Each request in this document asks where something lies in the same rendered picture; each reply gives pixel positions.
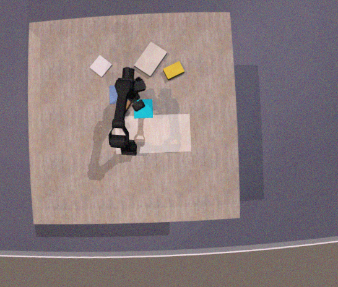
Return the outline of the yellow rectangular block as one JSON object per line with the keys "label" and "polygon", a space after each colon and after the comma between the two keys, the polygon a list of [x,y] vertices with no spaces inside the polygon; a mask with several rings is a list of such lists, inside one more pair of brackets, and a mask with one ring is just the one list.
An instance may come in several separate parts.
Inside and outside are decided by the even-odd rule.
{"label": "yellow rectangular block", "polygon": [[165,73],[168,80],[180,75],[184,74],[183,66],[181,65],[180,61],[166,67],[163,69],[163,72]]}

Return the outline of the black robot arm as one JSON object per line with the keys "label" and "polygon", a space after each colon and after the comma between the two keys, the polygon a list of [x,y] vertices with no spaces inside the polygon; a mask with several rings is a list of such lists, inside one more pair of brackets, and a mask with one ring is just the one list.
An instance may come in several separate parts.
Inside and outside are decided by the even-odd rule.
{"label": "black robot arm", "polygon": [[120,148],[122,155],[137,155],[137,145],[134,140],[129,140],[129,132],[125,127],[124,117],[126,115],[126,107],[128,98],[134,94],[134,89],[138,94],[146,88],[141,77],[134,79],[134,69],[124,67],[122,78],[118,78],[115,82],[115,89],[118,94],[115,116],[112,120],[112,130],[121,128],[125,135],[114,135],[112,130],[108,134],[109,144],[111,147]]}

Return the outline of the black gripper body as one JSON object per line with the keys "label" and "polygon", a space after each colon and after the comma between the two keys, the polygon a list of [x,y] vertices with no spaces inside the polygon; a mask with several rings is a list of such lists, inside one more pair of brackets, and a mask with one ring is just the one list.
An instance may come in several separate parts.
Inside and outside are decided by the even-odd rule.
{"label": "black gripper body", "polygon": [[131,106],[133,107],[134,111],[139,111],[140,109],[142,109],[143,107],[145,107],[145,104],[144,104],[144,102],[142,100],[137,101],[139,99],[139,97],[138,97],[138,95],[136,93],[137,92],[134,89],[134,94],[132,96],[130,96],[128,98],[128,100],[132,100],[133,104]]}

